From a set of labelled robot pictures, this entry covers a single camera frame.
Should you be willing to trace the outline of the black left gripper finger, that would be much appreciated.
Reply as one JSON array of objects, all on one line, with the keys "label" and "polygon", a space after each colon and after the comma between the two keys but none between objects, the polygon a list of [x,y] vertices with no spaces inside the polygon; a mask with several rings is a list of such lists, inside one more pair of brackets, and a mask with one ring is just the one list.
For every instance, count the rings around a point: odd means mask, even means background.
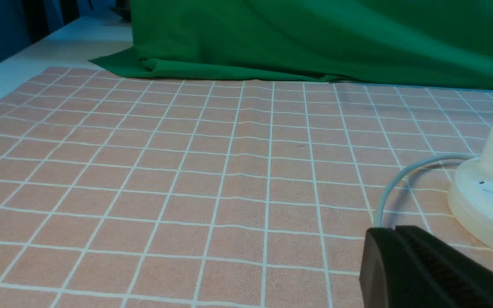
[{"label": "black left gripper finger", "polygon": [[366,231],[366,308],[493,308],[493,271],[414,225]]}]

